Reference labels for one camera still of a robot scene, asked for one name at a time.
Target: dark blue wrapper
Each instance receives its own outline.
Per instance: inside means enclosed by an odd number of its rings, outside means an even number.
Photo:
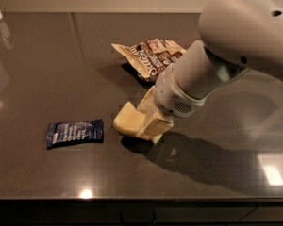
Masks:
[[[47,149],[81,143],[103,142],[103,121],[51,123],[46,137]]]

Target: candy bar wrapper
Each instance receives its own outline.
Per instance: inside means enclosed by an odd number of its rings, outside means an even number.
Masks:
[[[147,40],[131,47],[112,44],[125,56],[131,66],[145,81],[155,82],[158,76],[171,63],[175,63],[186,50],[172,40]]]
[[[103,121],[51,123],[46,137],[47,149],[88,142],[103,142]]]

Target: tabletop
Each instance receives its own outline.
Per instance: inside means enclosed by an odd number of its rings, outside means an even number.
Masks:
[[[0,22],[0,199],[283,198],[283,83],[251,71],[159,144],[112,127],[141,82],[112,43],[188,48],[196,14],[6,13]],[[104,142],[47,150],[52,122],[104,122]]]

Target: brown chip bag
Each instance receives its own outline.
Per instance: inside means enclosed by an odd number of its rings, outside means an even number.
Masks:
[[[186,50],[172,40],[153,39],[131,47],[112,44],[127,58],[139,77],[145,81],[155,82],[158,76],[171,63],[176,62]]]

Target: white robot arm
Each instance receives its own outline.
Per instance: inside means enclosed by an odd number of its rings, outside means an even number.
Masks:
[[[283,81],[283,8],[271,0],[211,0],[196,41],[156,83],[164,113],[189,117],[215,89],[254,69]]]

